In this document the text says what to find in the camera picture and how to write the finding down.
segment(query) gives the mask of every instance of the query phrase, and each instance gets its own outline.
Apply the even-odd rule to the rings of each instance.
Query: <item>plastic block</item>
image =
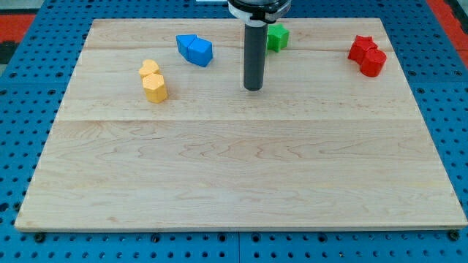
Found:
[[[386,61],[387,56],[383,51],[376,49],[369,50],[366,52],[361,64],[361,72],[367,77],[376,77]]]
[[[146,59],[143,61],[143,66],[140,68],[138,73],[140,73],[141,79],[150,74],[159,74],[159,65],[154,60]]]
[[[177,49],[179,53],[186,59],[189,60],[189,46],[197,39],[196,34],[177,35],[175,40],[177,41]]]
[[[164,77],[158,74],[150,74],[143,78],[143,89],[149,102],[160,103],[167,99],[167,89]]]
[[[207,66],[213,58],[211,42],[196,38],[189,46],[189,62],[198,66]]]
[[[374,43],[372,37],[356,36],[348,55],[348,59],[356,61],[361,65],[366,52],[377,48],[377,44]]]
[[[290,38],[289,30],[285,29],[282,24],[268,26],[268,49],[279,52],[287,46]]]

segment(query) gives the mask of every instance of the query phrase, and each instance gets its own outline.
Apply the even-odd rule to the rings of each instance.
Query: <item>wood grain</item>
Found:
[[[378,19],[284,19],[260,92],[238,20],[95,20],[16,227],[25,232],[455,229],[466,217]],[[176,34],[214,44],[208,67]],[[356,34],[388,56],[347,60]],[[169,99],[137,69],[161,66]]]

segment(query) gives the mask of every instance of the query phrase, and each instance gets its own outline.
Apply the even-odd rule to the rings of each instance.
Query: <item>yellow hexagonal block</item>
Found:
[[[146,98],[153,103],[160,103],[167,99],[167,89],[164,77],[159,74],[149,74],[143,78],[143,88]]]
[[[159,65],[154,60],[146,59],[145,61],[143,61],[143,66],[140,68],[138,73],[140,73],[141,79],[150,74],[160,74]]]

